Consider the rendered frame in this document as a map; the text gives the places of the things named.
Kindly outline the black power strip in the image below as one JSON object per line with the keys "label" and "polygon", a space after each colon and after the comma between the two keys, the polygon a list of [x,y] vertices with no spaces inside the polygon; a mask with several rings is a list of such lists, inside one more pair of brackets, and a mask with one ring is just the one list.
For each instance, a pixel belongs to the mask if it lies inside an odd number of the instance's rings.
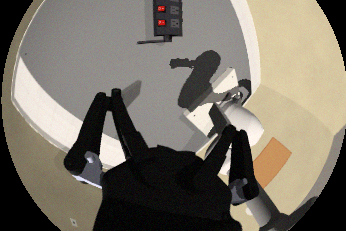
{"label": "black power strip", "polygon": [[179,35],[179,0],[153,0],[154,36],[164,40],[139,41],[137,44],[169,42],[169,36]]}

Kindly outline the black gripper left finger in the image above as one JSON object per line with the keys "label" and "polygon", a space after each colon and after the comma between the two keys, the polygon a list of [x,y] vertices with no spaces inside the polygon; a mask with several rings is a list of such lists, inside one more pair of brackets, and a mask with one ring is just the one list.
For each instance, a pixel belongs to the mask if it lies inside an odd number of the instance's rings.
{"label": "black gripper left finger", "polygon": [[[99,158],[101,138],[107,111],[112,116],[125,159],[132,159],[142,181],[150,190],[161,190],[168,174],[154,157],[141,133],[136,131],[127,107],[140,95],[142,81],[137,80],[121,91],[96,94],[81,126],[78,138],[64,158],[64,167],[82,184],[101,187],[103,165]],[[103,110],[104,108],[104,110]]]}

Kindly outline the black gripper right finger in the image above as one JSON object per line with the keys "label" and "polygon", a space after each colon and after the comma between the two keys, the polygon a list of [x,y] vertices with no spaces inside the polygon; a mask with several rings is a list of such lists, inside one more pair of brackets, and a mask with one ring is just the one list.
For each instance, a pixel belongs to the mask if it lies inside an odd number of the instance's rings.
{"label": "black gripper right finger", "polygon": [[193,194],[200,195],[213,186],[231,144],[228,181],[228,187],[232,192],[231,204],[233,206],[243,204],[259,195],[247,132],[243,129],[236,130],[216,102],[213,102],[208,114],[220,140],[206,157],[203,165],[189,180],[188,188]]}

